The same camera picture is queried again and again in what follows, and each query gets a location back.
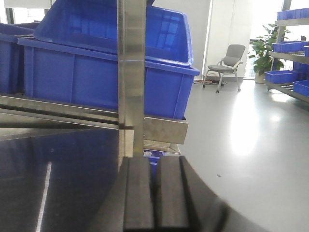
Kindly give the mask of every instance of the metal vertical post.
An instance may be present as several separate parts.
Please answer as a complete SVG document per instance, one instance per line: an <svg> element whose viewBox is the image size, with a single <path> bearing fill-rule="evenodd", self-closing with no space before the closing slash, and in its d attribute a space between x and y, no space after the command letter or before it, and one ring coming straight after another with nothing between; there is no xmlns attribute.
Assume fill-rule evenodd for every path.
<svg viewBox="0 0 309 232"><path fill-rule="evenodd" d="M282 11L288 11L291 7L291 1L292 0L283 0L283 4L282 4ZM283 38L284 38L284 29L285 27L279 27L278 28L278 36L277 36L277 42L282 42ZM272 63L271 63L271 70L275 70L274 67L277 66L278 63L278 59L277 58L273 58Z"/></svg>
<svg viewBox="0 0 309 232"><path fill-rule="evenodd" d="M134 130L133 155L141 156L144 140L146 1L117 0L117 11L119 127Z"/></svg>

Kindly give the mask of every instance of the glossy floor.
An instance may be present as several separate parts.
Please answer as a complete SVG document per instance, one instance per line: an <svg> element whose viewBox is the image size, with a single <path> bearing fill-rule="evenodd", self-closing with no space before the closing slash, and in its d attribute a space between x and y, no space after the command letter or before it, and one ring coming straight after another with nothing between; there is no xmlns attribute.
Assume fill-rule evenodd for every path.
<svg viewBox="0 0 309 232"><path fill-rule="evenodd" d="M194 85L180 147L202 179L272 232L309 231L309 104L244 81Z"/></svg>

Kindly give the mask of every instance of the metal rail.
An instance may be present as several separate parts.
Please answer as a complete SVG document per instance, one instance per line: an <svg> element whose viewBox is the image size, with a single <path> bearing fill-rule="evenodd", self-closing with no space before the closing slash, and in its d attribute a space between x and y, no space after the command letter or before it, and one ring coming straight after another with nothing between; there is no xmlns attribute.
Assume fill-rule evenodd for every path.
<svg viewBox="0 0 309 232"><path fill-rule="evenodd" d="M309 18L278 20L278 21L275 22L275 24L279 27L308 25L309 24Z"/></svg>
<svg viewBox="0 0 309 232"><path fill-rule="evenodd" d="M0 117L3 128L119 129L118 113L111 110L14 95L0 95ZM145 149L179 152L173 144L184 143L188 122L154 116L145 116L142 122Z"/></svg>
<svg viewBox="0 0 309 232"><path fill-rule="evenodd" d="M269 54L278 59L287 59L299 63L309 64L309 57L305 56L305 52L291 52L291 53L280 53L280 52L269 52Z"/></svg>
<svg viewBox="0 0 309 232"><path fill-rule="evenodd" d="M274 84L274 83L271 83L269 81L265 81L265 84L267 85L268 90L276 89L276 90L278 90L282 93L285 93L285 94L287 94L291 97L294 97L296 99L299 99L299 100L302 100L304 102L309 103L308 97L293 91L293 88L292 88L293 83Z"/></svg>

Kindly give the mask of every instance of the white wall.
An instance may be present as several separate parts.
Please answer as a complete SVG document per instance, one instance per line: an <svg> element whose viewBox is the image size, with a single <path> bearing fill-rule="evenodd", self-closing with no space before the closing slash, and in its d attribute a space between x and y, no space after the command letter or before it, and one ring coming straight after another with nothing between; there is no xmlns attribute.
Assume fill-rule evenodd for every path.
<svg viewBox="0 0 309 232"><path fill-rule="evenodd" d="M206 56L207 66L216 64L226 54L229 44L242 44L246 50L242 57L238 76L243 77L247 61L252 25L253 1L251 0L213 0L209 44Z"/></svg>
<svg viewBox="0 0 309 232"><path fill-rule="evenodd" d="M49 9L56 0L4 0L5 7Z"/></svg>
<svg viewBox="0 0 309 232"><path fill-rule="evenodd" d="M154 6L184 12L188 16L194 55L193 66L202 70L210 0L156 0Z"/></svg>

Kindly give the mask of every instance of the shelf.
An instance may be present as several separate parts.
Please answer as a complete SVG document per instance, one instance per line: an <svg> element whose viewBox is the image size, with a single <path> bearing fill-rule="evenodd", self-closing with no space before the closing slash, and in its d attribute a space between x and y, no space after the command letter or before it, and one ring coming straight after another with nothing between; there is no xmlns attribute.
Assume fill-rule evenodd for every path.
<svg viewBox="0 0 309 232"><path fill-rule="evenodd" d="M278 20L278 21L275 22L275 24L279 27L281 27L281 26L309 25L309 18Z"/></svg>
<svg viewBox="0 0 309 232"><path fill-rule="evenodd" d="M265 81L265 84L267 85L268 90L270 89L276 89L282 93L285 93L291 97L297 98L301 101L309 103L309 97L306 97L302 94L293 92L293 83L284 83L284 84L274 84L269 81Z"/></svg>
<svg viewBox="0 0 309 232"><path fill-rule="evenodd" d="M269 52L269 54L278 59L287 59L298 63L309 64L309 57L305 56L305 52L291 52L291 53L280 53L280 52Z"/></svg>

